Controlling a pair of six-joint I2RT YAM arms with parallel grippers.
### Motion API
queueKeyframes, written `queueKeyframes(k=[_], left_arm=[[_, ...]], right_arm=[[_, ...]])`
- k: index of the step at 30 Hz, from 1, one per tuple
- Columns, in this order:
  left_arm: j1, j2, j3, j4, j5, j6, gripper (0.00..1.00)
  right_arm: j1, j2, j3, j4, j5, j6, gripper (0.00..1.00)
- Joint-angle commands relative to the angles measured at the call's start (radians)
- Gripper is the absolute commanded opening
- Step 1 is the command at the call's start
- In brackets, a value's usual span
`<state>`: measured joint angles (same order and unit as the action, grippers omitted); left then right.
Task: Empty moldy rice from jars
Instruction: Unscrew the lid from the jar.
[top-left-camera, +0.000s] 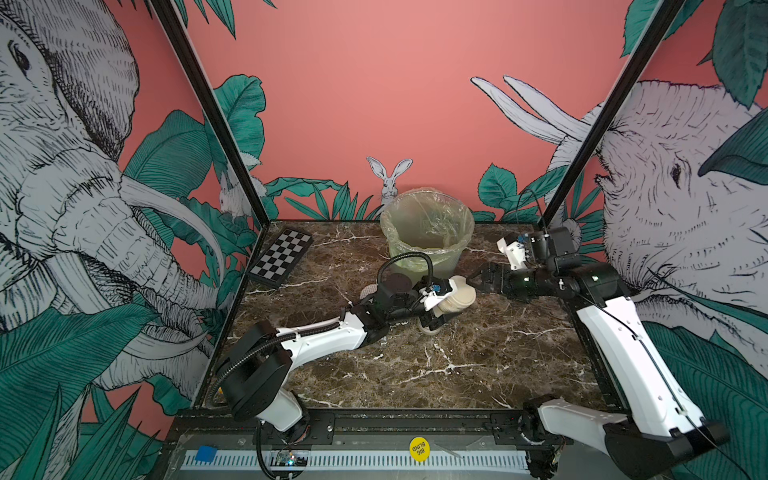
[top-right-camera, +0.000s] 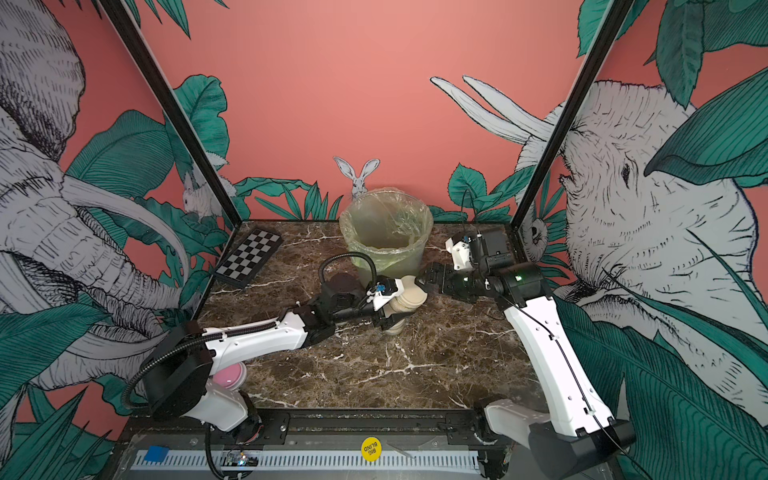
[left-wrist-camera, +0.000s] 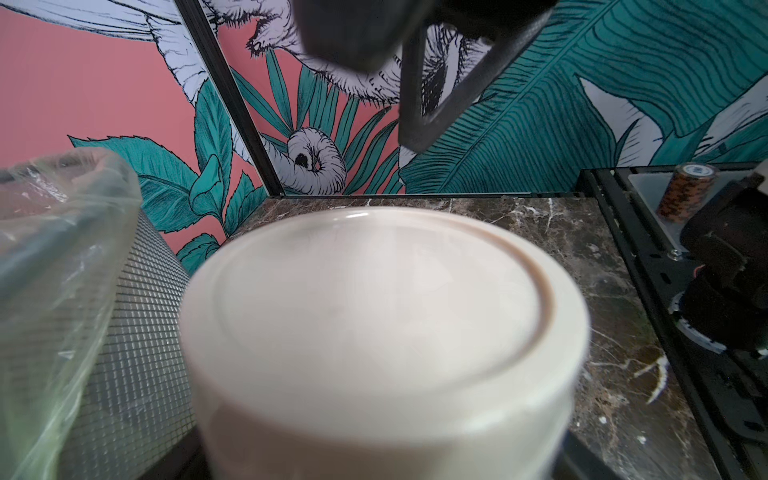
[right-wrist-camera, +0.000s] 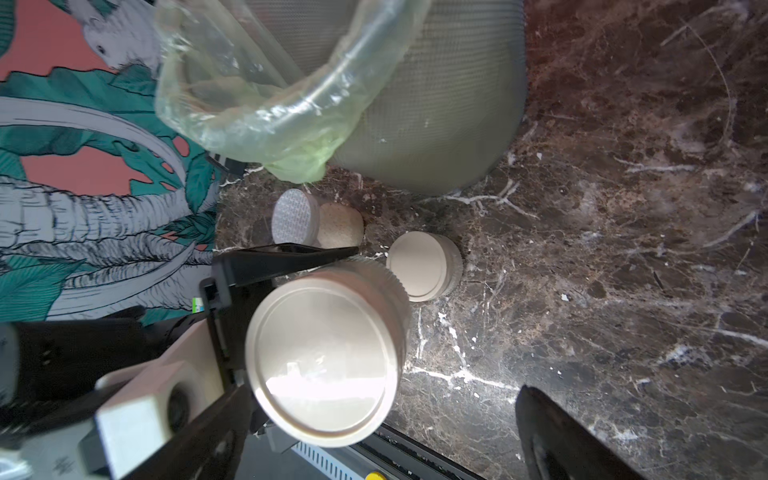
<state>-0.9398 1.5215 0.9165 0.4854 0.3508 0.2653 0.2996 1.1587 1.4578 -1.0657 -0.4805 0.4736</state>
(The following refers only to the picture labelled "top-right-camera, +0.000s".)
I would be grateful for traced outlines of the rice jar with beige lid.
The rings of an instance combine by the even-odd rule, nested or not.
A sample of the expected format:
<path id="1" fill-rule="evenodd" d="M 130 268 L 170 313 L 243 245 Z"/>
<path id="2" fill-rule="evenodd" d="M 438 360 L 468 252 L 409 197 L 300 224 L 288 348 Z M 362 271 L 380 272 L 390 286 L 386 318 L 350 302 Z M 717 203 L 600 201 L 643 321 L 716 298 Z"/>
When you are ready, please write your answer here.
<path id="1" fill-rule="evenodd" d="M 390 317 L 393 314 L 410 314 L 420 308 L 428 298 L 428 294 L 416 283 L 414 275 L 401 278 L 402 289 L 384 307 L 385 314 Z"/>

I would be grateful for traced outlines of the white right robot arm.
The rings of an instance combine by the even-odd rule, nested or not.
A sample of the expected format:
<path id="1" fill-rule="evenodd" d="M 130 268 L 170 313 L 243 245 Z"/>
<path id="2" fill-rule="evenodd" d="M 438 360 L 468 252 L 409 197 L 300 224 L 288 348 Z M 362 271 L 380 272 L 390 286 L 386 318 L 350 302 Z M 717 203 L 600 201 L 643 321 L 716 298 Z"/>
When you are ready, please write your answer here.
<path id="1" fill-rule="evenodd" d="M 532 263 L 484 273 L 433 262 L 416 278 L 425 290 L 470 302 L 493 299 L 516 331 L 548 406 L 535 412 L 510 400 L 487 404 L 489 429 L 528 448 L 549 479 L 565 479 L 608 461 L 636 440 L 595 391 L 568 340 L 554 295 Z"/>

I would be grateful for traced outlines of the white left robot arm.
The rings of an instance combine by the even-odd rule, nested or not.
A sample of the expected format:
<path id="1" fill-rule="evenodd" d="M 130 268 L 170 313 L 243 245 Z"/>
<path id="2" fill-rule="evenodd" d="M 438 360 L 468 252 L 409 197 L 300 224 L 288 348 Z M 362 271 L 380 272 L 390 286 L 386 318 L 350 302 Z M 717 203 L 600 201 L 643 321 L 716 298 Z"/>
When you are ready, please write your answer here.
<path id="1" fill-rule="evenodd" d="M 247 396 L 217 383 L 216 374 L 272 353 L 316 345 L 342 321 L 380 320 L 384 306 L 401 292 L 397 279 L 379 276 L 362 286 L 342 273 L 322 282 L 309 303 L 289 306 L 272 319 L 210 329 L 192 322 L 172 332 L 141 364 L 121 402 L 130 410 L 147 410 L 155 420 L 188 417 L 245 442 L 257 436 L 261 420 Z M 141 404 L 131 399 L 137 386 L 144 389 Z"/>

